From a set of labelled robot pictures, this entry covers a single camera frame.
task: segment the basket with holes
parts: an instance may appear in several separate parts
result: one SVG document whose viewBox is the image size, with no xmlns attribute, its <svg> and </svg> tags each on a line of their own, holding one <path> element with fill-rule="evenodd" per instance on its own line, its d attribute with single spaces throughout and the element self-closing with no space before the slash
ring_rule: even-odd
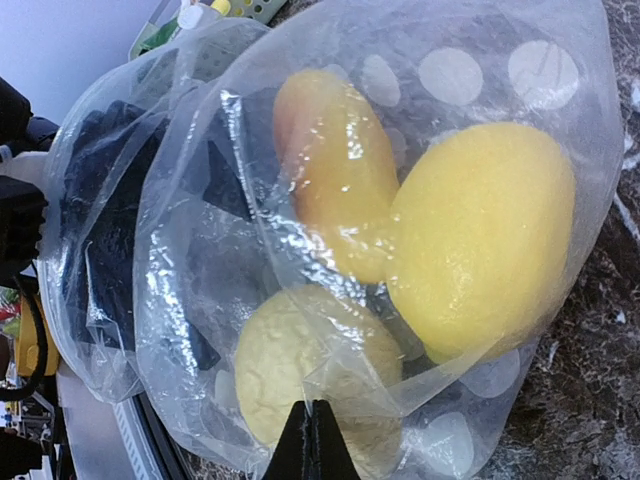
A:
<svg viewBox="0 0 640 480">
<path fill-rule="evenodd" d="M 267 24 L 287 3 L 287 0 L 229 0 L 231 3 L 230 17 L 253 18 Z"/>
</svg>

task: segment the dark marble surface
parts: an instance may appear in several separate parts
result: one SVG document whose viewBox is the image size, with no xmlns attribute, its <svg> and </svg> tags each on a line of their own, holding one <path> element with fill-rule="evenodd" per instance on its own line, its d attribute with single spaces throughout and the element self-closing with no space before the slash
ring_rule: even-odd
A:
<svg viewBox="0 0 640 480">
<path fill-rule="evenodd" d="M 290 0 L 274 23 L 315 2 Z M 475 480 L 640 479 L 640 0 L 605 4 L 627 132 L 618 194 Z M 191 463 L 199 479 L 238 478 Z"/>
</svg>

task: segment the marble countertop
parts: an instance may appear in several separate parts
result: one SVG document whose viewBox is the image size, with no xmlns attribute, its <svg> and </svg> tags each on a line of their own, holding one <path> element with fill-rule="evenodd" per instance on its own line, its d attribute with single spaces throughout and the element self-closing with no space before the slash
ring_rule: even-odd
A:
<svg viewBox="0 0 640 480">
<path fill-rule="evenodd" d="M 275 23 L 316 1 L 290 0 Z M 605 6 L 626 129 L 624 171 L 598 243 L 542 337 L 476 480 L 640 479 L 640 3 Z M 192 463 L 198 478 L 237 478 Z"/>
</svg>

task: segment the yellow object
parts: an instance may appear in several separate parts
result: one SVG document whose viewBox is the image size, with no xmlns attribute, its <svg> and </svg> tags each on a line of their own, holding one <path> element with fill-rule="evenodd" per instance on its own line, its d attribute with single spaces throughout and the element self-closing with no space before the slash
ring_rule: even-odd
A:
<svg viewBox="0 0 640 480">
<path fill-rule="evenodd" d="M 217 10 L 222 15 L 227 16 L 231 11 L 231 3 L 229 3 L 229 0 L 215 0 L 215 2 L 211 4 L 211 8 Z"/>
<path fill-rule="evenodd" d="M 38 308 L 42 313 L 42 303 L 40 298 L 36 298 Z M 56 348 L 51 333 L 49 333 L 49 326 L 45 320 L 45 329 L 47 331 L 47 344 L 48 344 L 48 356 L 47 356 L 47 368 L 45 370 L 46 376 L 55 375 L 58 370 L 58 364 L 60 363 L 60 354 Z M 18 375 L 21 377 L 30 377 L 36 368 L 38 363 L 38 339 L 36 336 L 36 327 L 33 321 L 33 315 L 31 315 L 31 309 L 29 304 L 22 297 L 21 303 L 21 319 L 20 319 L 20 338 L 17 340 L 16 346 L 16 368 Z"/>
<path fill-rule="evenodd" d="M 315 258 L 361 282 L 383 281 L 399 184 L 391 143 L 371 105 L 338 76 L 306 70 L 278 93 L 274 131 Z"/>
<path fill-rule="evenodd" d="M 480 125 L 433 147 L 398 192 L 387 282 L 442 363 L 504 353 L 564 294 L 575 179 L 546 133 Z"/>
<path fill-rule="evenodd" d="M 395 340 L 369 310 L 351 300 L 338 301 L 327 290 L 308 285 L 277 293 L 253 314 L 240 336 L 235 374 L 240 410 L 260 442 L 275 447 L 291 407 L 305 399 L 303 380 L 348 339 L 354 349 L 364 351 L 384 385 L 401 380 Z M 369 391 L 345 368 L 323 372 L 322 387 L 334 411 L 341 399 Z M 400 445 L 401 421 L 338 415 L 338 424 L 362 478 L 385 478 Z"/>
</svg>

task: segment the yellow bottle cap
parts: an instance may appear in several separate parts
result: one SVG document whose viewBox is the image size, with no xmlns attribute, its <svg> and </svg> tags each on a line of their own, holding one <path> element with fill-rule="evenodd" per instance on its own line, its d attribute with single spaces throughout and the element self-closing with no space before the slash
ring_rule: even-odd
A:
<svg viewBox="0 0 640 480">
<path fill-rule="evenodd" d="M 228 15 L 231 11 L 231 3 L 229 0 L 215 0 L 211 8 L 218 10 L 222 15 Z"/>
</svg>

